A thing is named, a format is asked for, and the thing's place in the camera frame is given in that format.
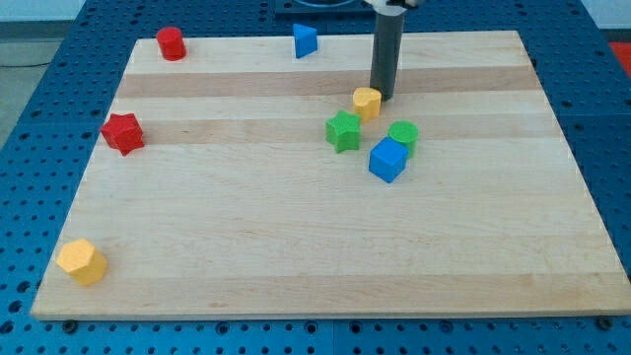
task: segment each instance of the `blue perforated table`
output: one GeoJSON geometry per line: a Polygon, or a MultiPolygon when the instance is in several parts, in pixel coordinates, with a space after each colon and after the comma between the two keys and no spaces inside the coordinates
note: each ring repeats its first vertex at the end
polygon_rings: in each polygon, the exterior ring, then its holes
{"type": "MultiPolygon", "coordinates": [[[[39,322],[29,316],[138,37],[370,33],[366,15],[275,17],[260,1],[88,0],[0,153],[0,354],[630,353],[631,318],[39,322]]],[[[409,32],[517,30],[631,271],[631,82],[578,0],[431,1],[409,32]]]]}

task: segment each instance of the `wooden board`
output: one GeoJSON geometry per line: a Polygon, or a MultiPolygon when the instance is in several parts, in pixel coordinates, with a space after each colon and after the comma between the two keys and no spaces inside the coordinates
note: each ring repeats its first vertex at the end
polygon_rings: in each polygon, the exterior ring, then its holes
{"type": "Polygon", "coordinates": [[[614,315],[631,285],[515,32],[405,35],[392,101],[336,155],[372,39],[188,39],[181,62],[136,43],[111,112],[147,147],[100,139],[59,246],[109,260],[83,288],[53,259],[42,320],[614,315]],[[397,119],[420,128],[393,184],[367,170],[397,119]]]}

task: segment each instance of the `yellow block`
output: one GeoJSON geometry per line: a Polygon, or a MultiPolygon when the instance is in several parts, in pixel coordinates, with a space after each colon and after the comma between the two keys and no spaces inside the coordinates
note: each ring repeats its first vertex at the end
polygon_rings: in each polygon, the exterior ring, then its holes
{"type": "Polygon", "coordinates": [[[55,262],[82,286],[98,282],[107,270],[105,256],[85,239],[63,246],[55,262]]]}
{"type": "Polygon", "coordinates": [[[362,123],[379,116],[382,93],[373,88],[357,88],[353,93],[355,113],[362,116],[362,123]]]}

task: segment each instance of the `green star block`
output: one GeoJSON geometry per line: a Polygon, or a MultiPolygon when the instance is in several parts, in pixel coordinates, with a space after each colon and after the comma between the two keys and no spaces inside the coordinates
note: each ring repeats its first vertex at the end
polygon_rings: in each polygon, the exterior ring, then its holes
{"type": "Polygon", "coordinates": [[[326,122],[326,141],[335,146],[335,153],[359,150],[361,120],[360,115],[341,110],[326,122]]]}
{"type": "Polygon", "coordinates": [[[390,126],[387,136],[404,145],[407,148],[407,159],[414,156],[416,141],[418,140],[418,128],[412,122],[397,121],[390,126]]]}

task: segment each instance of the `blue cube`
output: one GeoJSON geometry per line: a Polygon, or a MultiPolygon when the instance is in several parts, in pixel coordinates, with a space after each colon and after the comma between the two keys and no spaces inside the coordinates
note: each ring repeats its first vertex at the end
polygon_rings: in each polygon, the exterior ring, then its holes
{"type": "Polygon", "coordinates": [[[391,183],[405,169],[407,153],[404,145],[386,137],[371,150],[368,170],[391,183]]]}
{"type": "Polygon", "coordinates": [[[294,24],[294,44],[296,46],[296,58],[317,50],[317,30],[309,26],[294,24]]]}

